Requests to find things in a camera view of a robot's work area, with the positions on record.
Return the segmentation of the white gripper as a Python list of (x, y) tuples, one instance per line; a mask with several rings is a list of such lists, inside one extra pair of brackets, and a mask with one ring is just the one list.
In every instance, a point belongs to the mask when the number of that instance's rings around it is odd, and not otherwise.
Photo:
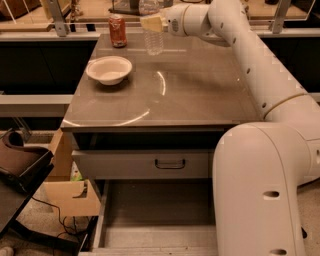
[(186, 36), (184, 29), (184, 16), (188, 4), (177, 4), (164, 8), (161, 13), (164, 15), (149, 15), (140, 18), (143, 29), (152, 32), (166, 32), (175, 36)]

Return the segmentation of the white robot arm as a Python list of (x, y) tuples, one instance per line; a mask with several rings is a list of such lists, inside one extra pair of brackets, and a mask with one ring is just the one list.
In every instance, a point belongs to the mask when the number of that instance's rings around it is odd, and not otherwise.
[(318, 103), (252, 31), (240, 0), (179, 4), (140, 21), (153, 32), (222, 38), (262, 118), (230, 129), (215, 149), (219, 256), (306, 256), (297, 188), (320, 177)]

